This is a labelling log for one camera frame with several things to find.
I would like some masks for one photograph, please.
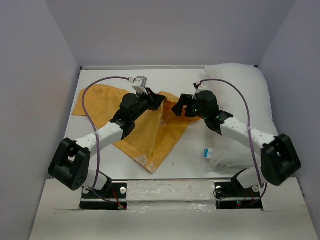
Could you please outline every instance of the white table surface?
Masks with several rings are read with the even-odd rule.
[[[269,185],[264,211],[81,210],[80,198],[81,189],[47,180],[30,240],[317,240],[295,178]]]
[[[193,94],[193,83],[205,79],[204,69],[144,69],[144,70],[83,70],[81,71],[76,88],[72,110],[76,104],[80,90],[92,82],[111,76],[148,78],[147,87],[153,92],[165,91],[176,96]],[[112,79],[102,84],[126,89],[134,93],[131,85],[121,79]],[[65,137],[77,139],[93,131],[88,119],[84,116],[70,114]],[[203,158],[205,148],[212,148],[213,134],[203,120],[192,123],[183,137],[176,144],[154,174],[149,173],[140,164],[110,145],[101,151],[100,170],[114,180],[141,179],[202,179],[202,178],[230,178],[239,169],[211,169],[210,160]],[[90,169],[95,170],[97,157],[90,161]]]

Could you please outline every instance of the pillow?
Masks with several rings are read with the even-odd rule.
[[[240,90],[247,101],[253,129],[278,135],[273,123],[268,85],[258,68],[252,65],[225,63],[206,66],[205,72],[208,78],[226,80]],[[216,95],[221,110],[233,114],[245,124],[248,123],[244,101],[233,87],[217,81],[207,81],[205,85]],[[256,155],[256,158],[260,163],[260,157]],[[249,148],[231,138],[214,134],[210,166],[249,168],[254,166],[254,162]]]

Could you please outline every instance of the white wall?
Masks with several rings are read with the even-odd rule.
[[[320,236],[320,1],[297,0],[264,55],[273,119],[292,138],[299,178]]]
[[[26,240],[79,67],[43,0],[1,0],[0,33],[0,239]]]
[[[81,66],[257,65],[294,0],[46,0]]]

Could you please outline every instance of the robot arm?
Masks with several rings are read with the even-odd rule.
[[[76,140],[63,139],[49,166],[48,173],[71,190],[93,186],[96,171],[89,170],[89,162],[97,153],[97,139],[100,149],[126,138],[135,128],[137,120],[145,111],[156,111],[165,96],[155,94],[145,87],[147,78],[129,78],[136,94],[128,93],[120,104],[119,110],[104,127]],[[112,179],[99,172],[95,189],[102,195],[109,192]]]
[[[182,94],[172,111],[181,116],[185,108],[185,116],[204,119],[207,127],[222,135],[236,140],[250,148],[248,127],[236,119],[232,114],[219,110],[216,96],[195,84],[194,95]],[[261,157],[259,173],[261,182],[269,182],[275,186],[282,184],[287,178],[301,167],[299,157],[290,138],[281,134],[273,136],[256,129],[251,130],[253,149]],[[233,188],[248,189],[259,185],[256,169],[250,168],[237,173],[231,180]]]

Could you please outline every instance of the crumpled cloth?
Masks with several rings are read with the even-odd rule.
[[[78,95],[72,115],[85,116],[82,107],[82,89]],[[92,86],[85,94],[84,104],[95,126],[100,129],[106,125],[119,110],[120,103],[127,90],[104,84]],[[189,124],[200,118],[176,116],[171,108],[179,98],[167,93],[157,111],[147,110],[135,121],[135,129],[125,139],[114,145],[150,173],[154,173],[183,136]]]

